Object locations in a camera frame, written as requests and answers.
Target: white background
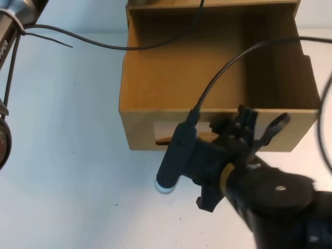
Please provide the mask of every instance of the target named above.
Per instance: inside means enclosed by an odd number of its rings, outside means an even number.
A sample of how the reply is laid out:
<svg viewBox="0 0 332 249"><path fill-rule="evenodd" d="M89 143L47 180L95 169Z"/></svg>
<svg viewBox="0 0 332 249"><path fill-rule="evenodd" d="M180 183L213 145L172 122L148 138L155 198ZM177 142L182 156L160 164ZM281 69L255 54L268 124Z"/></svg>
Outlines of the white background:
<svg viewBox="0 0 332 249"><path fill-rule="evenodd" d="M125 31L123 0L113 5L77 0L67 7L65 2L70 1L50 0L40 22L72 31ZM323 6L329 1L315 2ZM112 12L112 6L119 11ZM324 18L328 25L330 15L308 8L311 16L320 17L311 25ZM64 21L62 11L72 13L73 22ZM332 37L330 30L300 33ZM185 178L171 195L155 191L163 152L130 151L118 114L124 53L49 36L74 49L34 37L22 39L7 119L13 148L0 171L0 248L254 248L251 233L226 200L213 214L198 210L200 189ZM127 40L126 33L86 37L115 45ZM303 49L311 56L321 92L332 69L332 47L304 43ZM6 80L8 62L0 82ZM331 101L325 135L332 148L330 108ZM314 135L312 128L292 153L260 155L274 167L314 178L320 190L332 190L332 176Z"/></svg>
<svg viewBox="0 0 332 249"><path fill-rule="evenodd" d="M49 0L39 23L78 33L125 32L126 3L127 0ZM302 0L297 24L301 28L332 27L331 10L331 0Z"/></svg>

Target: cardboard box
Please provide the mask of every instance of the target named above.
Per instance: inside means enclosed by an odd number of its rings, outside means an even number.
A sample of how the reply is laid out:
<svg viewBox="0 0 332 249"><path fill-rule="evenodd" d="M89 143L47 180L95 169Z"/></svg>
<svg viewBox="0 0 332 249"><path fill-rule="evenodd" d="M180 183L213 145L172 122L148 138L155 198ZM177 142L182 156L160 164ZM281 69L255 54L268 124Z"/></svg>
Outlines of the cardboard box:
<svg viewBox="0 0 332 249"><path fill-rule="evenodd" d="M128 6L128 46L155 44L190 25L200 0L155 0ZM123 61L119 111L129 147L163 150L214 75L250 46L298 36L297 0L205 0L204 13L186 37L151 50L128 51ZM237 114L240 104L259 111L255 136L288 112L290 124L264 151L291 151L316 120L320 98L311 62L300 43L248 55L216 83L201 111L201 137L209 124Z"/></svg>

